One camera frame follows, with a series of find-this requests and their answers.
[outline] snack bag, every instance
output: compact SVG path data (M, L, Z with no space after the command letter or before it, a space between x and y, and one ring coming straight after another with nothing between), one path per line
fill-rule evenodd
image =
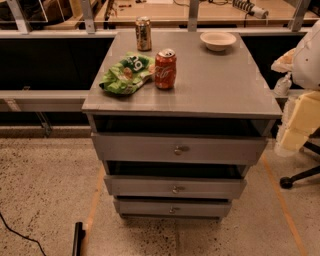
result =
M154 74L154 58L127 52L104 74L99 86L114 94L133 94Z
M275 60L271 65L271 70L279 73L292 72L292 61L295 49L296 48L293 48L290 51L287 51L284 55Z

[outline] silver can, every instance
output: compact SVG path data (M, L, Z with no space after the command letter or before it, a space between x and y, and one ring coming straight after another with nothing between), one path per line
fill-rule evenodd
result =
M139 51L150 51L151 44L151 23L147 16L136 19L137 49Z

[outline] chair wheel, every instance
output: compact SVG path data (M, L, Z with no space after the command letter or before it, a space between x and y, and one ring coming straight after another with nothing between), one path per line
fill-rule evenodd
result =
M289 177L283 177L280 179L280 186L285 189L292 188L293 182Z

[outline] terrazzo floor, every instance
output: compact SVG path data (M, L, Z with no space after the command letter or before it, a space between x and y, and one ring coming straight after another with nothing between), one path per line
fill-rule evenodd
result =
M82 255L320 255L320 177L290 190L278 180L319 164L305 149L281 158L270 139L222 221L121 218L103 183L88 127L0 129L0 212L13 230L36 239L48 256L72 255L76 222ZM0 221L0 255L43 255Z

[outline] drawer handle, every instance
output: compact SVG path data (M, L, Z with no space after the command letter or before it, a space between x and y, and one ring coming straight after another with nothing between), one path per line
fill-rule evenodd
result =
M179 210L179 208L175 208L175 207L171 206L171 208L169 210L169 213L170 214L175 214L177 210Z
M178 194L183 189L184 189L183 187L173 186L172 193L173 194Z
M180 156L182 154L182 152L188 151L188 150L189 150L189 147L187 147L187 146L176 146L176 148L174 149L174 153L177 156Z

